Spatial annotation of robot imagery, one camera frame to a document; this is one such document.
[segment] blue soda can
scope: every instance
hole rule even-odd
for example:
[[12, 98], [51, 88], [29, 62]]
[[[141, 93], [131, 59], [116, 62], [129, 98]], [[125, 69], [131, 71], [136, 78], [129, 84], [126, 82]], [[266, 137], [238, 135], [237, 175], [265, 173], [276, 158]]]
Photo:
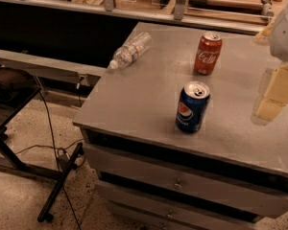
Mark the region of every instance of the blue soda can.
[[200, 129], [210, 98], [210, 90], [200, 81], [188, 82], [180, 92], [176, 125], [186, 132]]

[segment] concrete floor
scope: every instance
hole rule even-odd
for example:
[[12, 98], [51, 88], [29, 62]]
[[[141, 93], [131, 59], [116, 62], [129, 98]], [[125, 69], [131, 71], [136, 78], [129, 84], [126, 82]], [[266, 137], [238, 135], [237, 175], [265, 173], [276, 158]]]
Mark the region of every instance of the concrete floor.
[[[79, 104], [77, 97], [50, 92], [46, 96], [57, 148], [66, 148], [82, 139], [77, 127], [72, 125]], [[18, 152], [32, 145], [52, 145], [51, 134], [44, 103], [38, 99], [30, 103], [8, 124], [8, 145]], [[18, 155], [22, 161], [56, 168], [51, 149], [34, 148]], [[111, 214], [105, 202], [95, 191], [96, 172], [89, 168], [87, 161], [72, 171], [64, 184], [75, 214], [83, 230], [156, 230], [143, 223]], [[37, 217], [54, 181], [40, 177], [20, 177], [0, 172], [0, 229], [78, 229], [68, 201], [60, 192], [51, 213], [52, 222], [37, 222]], [[258, 230], [288, 229], [288, 213], [278, 219], [264, 218], [255, 228]]]

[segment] clear empty bottle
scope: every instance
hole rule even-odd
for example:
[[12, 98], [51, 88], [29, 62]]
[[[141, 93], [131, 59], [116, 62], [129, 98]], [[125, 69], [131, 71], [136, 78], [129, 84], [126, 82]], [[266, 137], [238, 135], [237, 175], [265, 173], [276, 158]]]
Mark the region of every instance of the clear empty bottle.
[[109, 63], [110, 69], [125, 68], [136, 61], [152, 47], [152, 36], [149, 33], [140, 33], [122, 47], [118, 48], [113, 60]]

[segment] red soda can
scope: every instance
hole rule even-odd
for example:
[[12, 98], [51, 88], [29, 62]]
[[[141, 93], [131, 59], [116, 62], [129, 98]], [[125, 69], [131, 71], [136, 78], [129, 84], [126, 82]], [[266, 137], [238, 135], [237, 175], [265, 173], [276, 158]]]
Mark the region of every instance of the red soda can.
[[222, 48], [219, 34], [207, 32], [202, 35], [195, 57], [194, 69], [203, 75], [210, 75], [218, 60]]

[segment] gray tabletop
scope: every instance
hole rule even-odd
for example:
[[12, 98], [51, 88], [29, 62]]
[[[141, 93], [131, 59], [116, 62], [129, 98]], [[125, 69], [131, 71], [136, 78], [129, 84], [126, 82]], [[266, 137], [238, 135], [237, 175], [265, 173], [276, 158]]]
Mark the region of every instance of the gray tabletop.
[[[124, 70], [107, 69], [74, 119], [76, 126], [288, 176], [288, 105], [266, 126], [252, 120], [266, 72], [279, 66], [252, 37], [221, 33], [223, 48], [210, 76], [194, 73], [204, 30], [139, 23], [153, 48]], [[205, 82], [211, 101], [202, 128], [175, 125], [180, 91]]]

